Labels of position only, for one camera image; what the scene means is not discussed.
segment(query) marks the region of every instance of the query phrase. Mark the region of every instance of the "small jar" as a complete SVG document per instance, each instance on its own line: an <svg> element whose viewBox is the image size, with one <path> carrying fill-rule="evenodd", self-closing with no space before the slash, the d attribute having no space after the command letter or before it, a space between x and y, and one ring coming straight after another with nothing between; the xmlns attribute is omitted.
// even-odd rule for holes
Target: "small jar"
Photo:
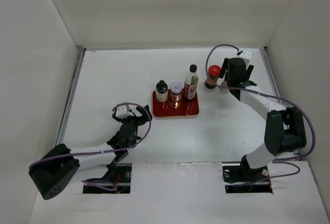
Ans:
<svg viewBox="0 0 330 224"><path fill-rule="evenodd" d="M180 83L171 84L171 107L179 108L181 106L183 86Z"/></svg>
<svg viewBox="0 0 330 224"><path fill-rule="evenodd" d="M212 82L208 78L206 78L204 83L206 88L214 89L216 87L213 83L217 83L220 72L221 72L221 68L217 65L212 65L208 68L208 74L210 75Z"/></svg>
<svg viewBox="0 0 330 224"><path fill-rule="evenodd" d="M156 99L160 103L164 103L167 101L168 97L168 87L164 81L159 81L156 85Z"/></svg>

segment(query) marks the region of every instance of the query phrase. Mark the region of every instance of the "sauce bottle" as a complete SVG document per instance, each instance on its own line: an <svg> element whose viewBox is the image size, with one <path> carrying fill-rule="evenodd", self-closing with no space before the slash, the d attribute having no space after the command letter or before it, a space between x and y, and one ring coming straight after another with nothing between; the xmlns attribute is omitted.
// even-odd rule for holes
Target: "sauce bottle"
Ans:
<svg viewBox="0 0 330 224"><path fill-rule="evenodd" d="M168 87L164 81L159 81L156 85L156 99L164 103L167 101Z"/></svg>
<svg viewBox="0 0 330 224"><path fill-rule="evenodd" d="M213 83L217 83L219 75L220 75L221 68L217 65L212 65L208 68L208 74L210 75L210 78L212 81L210 81L208 78L205 80L205 86L208 89L214 89L216 86Z"/></svg>
<svg viewBox="0 0 330 224"><path fill-rule="evenodd" d="M184 98L187 100L193 100L196 96L198 76L196 75L197 66L192 64L189 68L190 73L186 75Z"/></svg>

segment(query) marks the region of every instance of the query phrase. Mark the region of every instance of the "white wall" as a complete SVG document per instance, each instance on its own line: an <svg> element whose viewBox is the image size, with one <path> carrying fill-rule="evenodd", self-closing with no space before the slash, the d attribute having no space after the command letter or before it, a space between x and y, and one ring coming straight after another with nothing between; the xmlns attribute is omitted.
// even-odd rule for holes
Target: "white wall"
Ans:
<svg viewBox="0 0 330 224"><path fill-rule="evenodd" d="M52 145L76 48L52 0L0 0L0 222L27 223L28 165Z"/></svg>
<svg viewBox="0 0 330 224"><path fill-rule="evenodd" d="M308 158L330 214L330 9L329 0L295 0L267 53L283 97L300 104L316 129Z"/></svg>
<svg viewBox="0 0 330 224"><path fill-rule="evenodd" d="M87 47L267 45L293 0L54 0Z"/></svg>

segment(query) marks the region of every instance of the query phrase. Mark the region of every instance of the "red tray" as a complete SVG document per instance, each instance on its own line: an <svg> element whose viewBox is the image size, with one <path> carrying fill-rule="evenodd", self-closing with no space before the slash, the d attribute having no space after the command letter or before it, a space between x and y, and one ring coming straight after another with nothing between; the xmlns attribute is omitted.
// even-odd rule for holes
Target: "red tray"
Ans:
<svg viewBox="0 0 330 224"><path fill-rule="evenodd" d="M153 92L153 114L155 117L193 117L197 116L200 112L197 93L192 101L187 101L182 97L181 106L177 109L170 106L170 90L168 94L167 101L160 103L156 99L156 91Z"/></svg>

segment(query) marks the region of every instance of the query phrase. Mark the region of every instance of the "bottle label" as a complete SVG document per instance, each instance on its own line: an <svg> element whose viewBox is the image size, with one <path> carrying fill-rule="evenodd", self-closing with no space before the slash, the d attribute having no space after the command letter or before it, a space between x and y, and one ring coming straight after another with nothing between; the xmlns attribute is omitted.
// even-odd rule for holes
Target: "bottle label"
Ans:
<svg viewBox="0 0 330 224"><path fill-rule="evenodd" d="M186 99L193 99L196 95L196 90L197 90L197 84L196 85L188 85L187 83L185 83L184 97Z"/></svg>

